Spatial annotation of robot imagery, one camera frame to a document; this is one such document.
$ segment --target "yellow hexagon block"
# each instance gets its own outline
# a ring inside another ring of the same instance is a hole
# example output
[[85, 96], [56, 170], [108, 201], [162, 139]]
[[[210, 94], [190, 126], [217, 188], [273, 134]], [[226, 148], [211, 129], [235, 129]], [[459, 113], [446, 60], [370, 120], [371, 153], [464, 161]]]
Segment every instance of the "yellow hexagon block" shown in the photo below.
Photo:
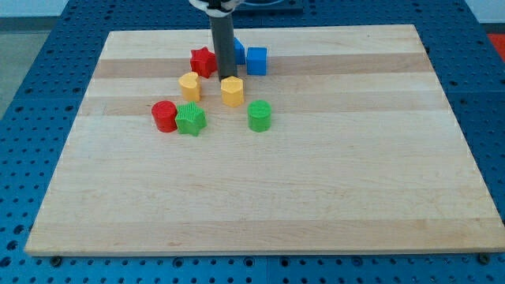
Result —
[[221, 98], [229, 107], [244, 103], [244, 81], [233, 76], [221, 80]]
[[181, 86], [182, 98], [188, 102], [200, 101], [200, 78], [198, 73], [189, 72], [179, 78], [179, 85]]

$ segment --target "blue block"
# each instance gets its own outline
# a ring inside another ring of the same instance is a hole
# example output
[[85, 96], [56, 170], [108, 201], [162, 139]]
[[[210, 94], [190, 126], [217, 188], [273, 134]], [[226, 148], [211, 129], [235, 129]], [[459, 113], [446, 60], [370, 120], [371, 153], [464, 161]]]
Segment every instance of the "blue block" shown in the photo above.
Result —
[[247, 74], [267, 75], [266, 47], [249, 47], [247, 49]]
[[235, 61], [238, 65], [245, 64], [245, 48], [242, 43], [234, 38], [234, 47], [235, 47]]

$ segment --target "green textured block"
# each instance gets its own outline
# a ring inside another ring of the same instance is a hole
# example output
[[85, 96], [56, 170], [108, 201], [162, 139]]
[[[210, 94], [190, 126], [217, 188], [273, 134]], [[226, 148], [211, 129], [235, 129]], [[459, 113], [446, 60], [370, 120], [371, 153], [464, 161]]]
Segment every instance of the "green textured block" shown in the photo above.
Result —
[[191, 134], [198, 136], [200, 130], [207, 126], [205, 111], [198, 107], [195, 102], [177, 106], [177, 116], [175, 123], [180, 134]]
[[252, 131], [267, 131], [271, 124], [270, 104], [262, 99], [250, 103], [247, 107], [247, 118]]

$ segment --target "wooden board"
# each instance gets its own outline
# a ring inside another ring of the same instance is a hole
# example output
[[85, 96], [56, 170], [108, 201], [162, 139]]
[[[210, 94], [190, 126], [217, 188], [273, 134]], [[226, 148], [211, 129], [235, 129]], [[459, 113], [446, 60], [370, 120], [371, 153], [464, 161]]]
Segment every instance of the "wooden board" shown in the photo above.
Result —
[[[246, 104], [214, 75], [199, 137], [153, 103], [209, 31], [112, 32], [26, 251], [37, 256], [492, 252], [505, 229], [411, 25], [237, 30], [268, 47]], [[246, 107], [273, 108], [265, 133]]]

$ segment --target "red star block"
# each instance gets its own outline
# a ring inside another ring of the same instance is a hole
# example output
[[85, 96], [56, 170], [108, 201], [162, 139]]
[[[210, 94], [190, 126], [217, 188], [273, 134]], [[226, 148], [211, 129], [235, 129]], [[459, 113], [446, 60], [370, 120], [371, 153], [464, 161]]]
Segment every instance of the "red star block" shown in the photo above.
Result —
[[191, 70], [198, 75], [209, 78], [212, 72], [218, 69], [215, 55], [203, 47], [199, 50], [191, 50]]

